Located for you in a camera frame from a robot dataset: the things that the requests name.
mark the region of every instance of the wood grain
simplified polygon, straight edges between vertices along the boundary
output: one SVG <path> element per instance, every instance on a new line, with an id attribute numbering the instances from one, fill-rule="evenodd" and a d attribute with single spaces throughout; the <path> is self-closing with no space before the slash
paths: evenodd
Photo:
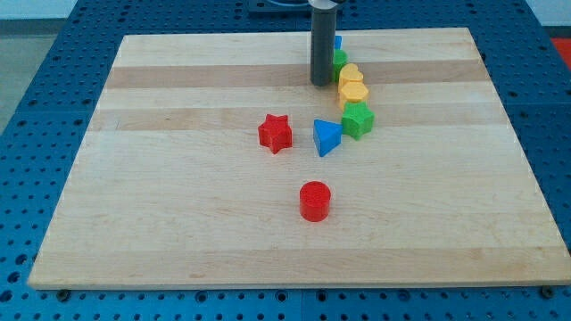
<path id="1" fill-rule="evenodd" d="M 325 158 L 312 121 L 338 122 L 341 111 L 334 85 L 308 84 L 308 39 L 125 37 L 29 283 L 571 282 L 567 248 L 467 29 L 344 32 L 377 119 Z M 258 145 L 266 113 L 289 115 L 294 148 Z M 333 192 L 318 224 L 298 209 L 314 179 Z"/>

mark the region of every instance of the yellow hexagonal block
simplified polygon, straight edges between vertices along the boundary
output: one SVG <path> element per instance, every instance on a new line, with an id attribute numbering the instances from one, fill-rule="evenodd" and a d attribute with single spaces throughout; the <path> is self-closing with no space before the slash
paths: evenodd
<path id="1" fill-rule="evenodd" d="M 341 88 L 339 93 L 339 108 L 345 110 L 345 103 L 360 103 L 368 100 L 368 89 L 361 82 L 350 81 Z"/>
<path id="2" fill-rule="evenodd" d="M 359 67 L 354 63 L 347 63 L 341 71 L 339 71 L 339 87 L 338 92 L 348 82 L 363 82 L 363 73 L 359 71 Z"/>

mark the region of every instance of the green block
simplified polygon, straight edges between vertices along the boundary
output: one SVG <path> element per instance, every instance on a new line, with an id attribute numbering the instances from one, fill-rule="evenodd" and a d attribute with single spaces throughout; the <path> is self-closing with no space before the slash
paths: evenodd
<path id="1" fill-rule="evenodd" d="M 343 134 L 360 140 L 360 137 L 373 129 L 375 113 L 367 107 L 367 102 L 346 103 L 341 118 Z"/>
<path id="2" fill-rule="evenodd" d="M 334 82 L 339 81 L 339 72 L 347 64 L 347 53 L 341 49 L 335 49 L 333 51 L 333 80 Z"/>

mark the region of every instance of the gray cylinder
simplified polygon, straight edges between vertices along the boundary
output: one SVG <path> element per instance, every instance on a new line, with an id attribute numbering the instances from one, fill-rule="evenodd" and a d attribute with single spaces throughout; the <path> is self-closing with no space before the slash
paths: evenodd
<path id="1" fill-rule="evenodd" d="M 336 5 L 328 9 L 312 8 L 310 79 L 315 86 L 326 86 L 332 79 L 336 20 Z"/>

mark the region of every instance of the red star block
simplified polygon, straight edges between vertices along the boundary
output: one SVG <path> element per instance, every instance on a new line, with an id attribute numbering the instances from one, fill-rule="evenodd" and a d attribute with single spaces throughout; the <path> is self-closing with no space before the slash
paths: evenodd
<path id="1" fill-rule="evenodd" d="M 258 127 L 260 145 L 277 153 L 282 148 L 292 147 L 292 129 L 287 124 L 287 115 L 266 115 L 266 121 Z"/>

